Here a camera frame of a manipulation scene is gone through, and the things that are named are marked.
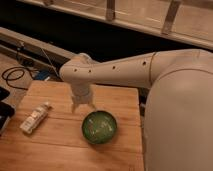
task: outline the bowl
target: bowl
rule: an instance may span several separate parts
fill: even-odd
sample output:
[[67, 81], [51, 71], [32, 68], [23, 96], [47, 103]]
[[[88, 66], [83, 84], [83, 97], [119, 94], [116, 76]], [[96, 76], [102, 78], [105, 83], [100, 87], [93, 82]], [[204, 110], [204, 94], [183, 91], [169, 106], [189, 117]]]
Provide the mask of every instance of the bowl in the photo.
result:
[[106, 111], [91, 112], [82, 123], [82, 133], [91, 144], [104, 144], [111, 140], [117, 130], [115, 118]]

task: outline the white bottle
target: white bottle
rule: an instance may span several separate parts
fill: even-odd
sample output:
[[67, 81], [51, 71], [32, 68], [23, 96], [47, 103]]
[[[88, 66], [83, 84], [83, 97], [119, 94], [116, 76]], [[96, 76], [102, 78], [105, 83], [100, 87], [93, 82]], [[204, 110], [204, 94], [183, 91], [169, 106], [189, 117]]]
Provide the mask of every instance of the white bottle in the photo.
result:
[[38, 106], [32, 114], [20, 125], [21, 130], [24, 133], [31, 134], [39, 123], [47, 116], [51, 106], [49, 102]]

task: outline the black cable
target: black cable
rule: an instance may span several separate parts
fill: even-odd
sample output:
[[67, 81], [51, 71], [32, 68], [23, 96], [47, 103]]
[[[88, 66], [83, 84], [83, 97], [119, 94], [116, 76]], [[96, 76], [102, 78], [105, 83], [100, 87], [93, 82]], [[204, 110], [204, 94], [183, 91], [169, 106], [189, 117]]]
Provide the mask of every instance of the black cable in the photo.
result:
[[[19, 64], [21, 64], [21, 61], [20, 59], [18, 58], [19, 56], [19, 52], [21, 51], [21, 48], [17, 48], [17, 52], [16, 52], [16, 60], [18, 61]], [[16, 81], [20, 78], [22, 78], [24, 75], [25, 75], [25, 71], [27, 71], [30, 75], [30, 77], [33, 79], [33, 75], [32, 75], [32, 72], [35, 72], [35, 71], [38, 71], [38, 70], [32, 70], [32, 69], [29, 69], [27, 67], [12, 67], [12, 68], [8, 68], [6, 69], [1, 77], [3, 80], [6, 81], [7, 85], [9, 87], [12, 87], [12, 88], [16, 88], [16, 89], [21, 89], [21, 90], [28, 90], [28, 88], [25, 88], [25, 87], [18, 87], [18, 86], [14, 86], [14, 85], [11, 85], [9, 83], [9, 81]], [[21, 75], [19, 75], [18, 77], [15, 77], [15, 78], [10, 78], [10, 76], [15, 73], [15, 72], [22, 72]]]

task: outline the dark background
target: dark background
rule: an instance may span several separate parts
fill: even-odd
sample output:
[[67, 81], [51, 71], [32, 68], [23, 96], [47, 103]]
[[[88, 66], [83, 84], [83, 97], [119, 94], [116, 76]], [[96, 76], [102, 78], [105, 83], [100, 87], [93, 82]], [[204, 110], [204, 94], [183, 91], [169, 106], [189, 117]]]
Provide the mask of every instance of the dark background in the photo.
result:
[[194, 48], [15, 0], [0, 0], [0, 26], [75, 53], [88, 53], [100, 62], [153, 51]]

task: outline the wooden table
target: wooden table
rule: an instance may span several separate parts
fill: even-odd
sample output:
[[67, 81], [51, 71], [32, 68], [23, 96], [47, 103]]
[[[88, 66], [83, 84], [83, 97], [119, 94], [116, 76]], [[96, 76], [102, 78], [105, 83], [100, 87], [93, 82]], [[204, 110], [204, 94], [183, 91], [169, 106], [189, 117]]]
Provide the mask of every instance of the wooden table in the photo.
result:
[[[138, 92], [133, 88], [92, 86], [97, 109], [114, 115], [116, 136], [104, 145], [88, 144], [82, 120], [87, 105], [72, 113], [66, 83], [33, 81], [0, 138], [0, 171], [143, 171]], [[19, 129], [33, 109], [49, 101], [53, 109], [30, 136]]]

